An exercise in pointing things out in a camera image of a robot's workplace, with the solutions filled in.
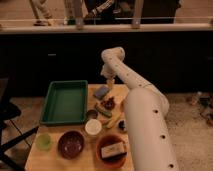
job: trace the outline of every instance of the wooden table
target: wooden table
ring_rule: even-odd
[[[92,109],[95,103],[98,101],[93,97],[93,92],[99,88],[100,84],[92,84],[88,86],[88,110]],[[114,96],[116,107],[113,109],[112,113],[121,112],[120,104],[122,100],[128,93],[128,88],[125,85],[115,85],[113,90],[111,90],[107,96]],[[98,116],[98,119],[103,119],[104,116]],[[82,153],[74,159],[67,160],[61,157],[57,151],[57,145],[59,138],[67,131],[77,130],[80,131],[85,138],[85,146]],[[49,151],[41,151],[37,149],[35,143],[33,143],[30,154],[28,156],[25,169],[28,171],[107,171],[110,169],[105,168],[100,161],[97,160],[95,156],[95,146],[98,138],[106,134],[116,134],[119,135],[127,144],[127,160],[124,166],[118,170],[122,171],[133,171],[132,157],[129,147],[128,135],[126,133],[121,133],[117,127],[117,124],[111,128],[104,128],[103,133],[97,139],[91,139],[85,134],[84,125],[67,125],[67,126],[55,126],[47,127],[40,125],[37,136],[42,133],[48,133],[52,139],[52,147]]]

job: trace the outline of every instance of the sponge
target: sponge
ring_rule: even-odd
[[[110,91],[110,89],[106,86],[101,86],[100,88],[98,88],[93,96],[95,96],[97,99],[102,100],[104,98],[104,96]]]

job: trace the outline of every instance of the black cabinet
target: black cabinet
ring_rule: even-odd
[[[101,52],[122,46],[124,62],[160,90],[212,91],[212,39],[212,31],[0,35],[0,74],[14,96],[44,96],[55,80],[105,83]]]

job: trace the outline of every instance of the ceramic bowl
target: ceramic bowl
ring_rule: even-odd
[[[58,141],[58,151],[66,159],[77,157],[83,148],[84,137],[78,131],[66,132]]]

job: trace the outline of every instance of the small bowl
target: small bowl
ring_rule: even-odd
[[[117,169],[122,167],[126,161],[126,154],[117,155],[107,159],[102,159],[101,148],[118,142],[124,142],[124,148],[126,148],[125,141],[122,140],[119,136],[113,134],[106,135],[97,142],[96,156],[98,160],[101,161],[101,163],[109,169]]]
[[[35,140],[36,147],[39,150],[48,151],[52,146],[51,137],[48,133],[40,134]]]
[[[83,148],[84,137],[78,131],[66,132],[58,141],[58,151],[66,159],[77,157]]]

